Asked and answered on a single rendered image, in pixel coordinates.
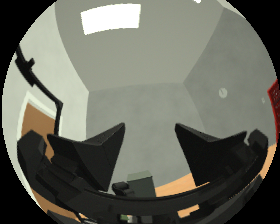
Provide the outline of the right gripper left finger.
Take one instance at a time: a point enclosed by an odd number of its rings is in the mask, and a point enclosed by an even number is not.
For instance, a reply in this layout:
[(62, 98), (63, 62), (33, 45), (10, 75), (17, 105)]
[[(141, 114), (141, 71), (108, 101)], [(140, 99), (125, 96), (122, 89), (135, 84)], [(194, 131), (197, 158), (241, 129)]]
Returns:
[(120, 123), (81, 142), (51, 133), (47, 139), (55, 153), (79, 163), (99, 190), (108, 192), (124, 134), (125, 123)]

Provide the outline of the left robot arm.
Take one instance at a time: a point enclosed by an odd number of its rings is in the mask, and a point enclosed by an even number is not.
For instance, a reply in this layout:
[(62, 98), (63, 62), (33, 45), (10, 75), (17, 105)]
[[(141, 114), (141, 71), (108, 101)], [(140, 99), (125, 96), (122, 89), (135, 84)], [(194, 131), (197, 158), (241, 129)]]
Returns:
[[(136, 197), (134, 194), (134, 190), (130, 188), (130, 185), (128, 183), (125, 183), (124, 181), (113, 183), (111, 187), (115, 195)], [(128, 188), (130, 188), (130, 190), (128, 190)], [(136, 216), (136, 217), (138, 223), (152, 223), (152, 216)]]

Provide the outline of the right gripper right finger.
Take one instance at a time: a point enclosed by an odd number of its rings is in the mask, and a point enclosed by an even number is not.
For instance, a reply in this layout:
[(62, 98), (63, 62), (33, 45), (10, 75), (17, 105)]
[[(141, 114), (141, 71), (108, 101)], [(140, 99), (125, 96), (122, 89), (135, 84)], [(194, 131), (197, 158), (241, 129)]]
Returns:
[(175, 133), (189, 165), (195, 186), (208, 181), (230, 149), (245, 140), (247, 131), (220, 139), (180, 123)]

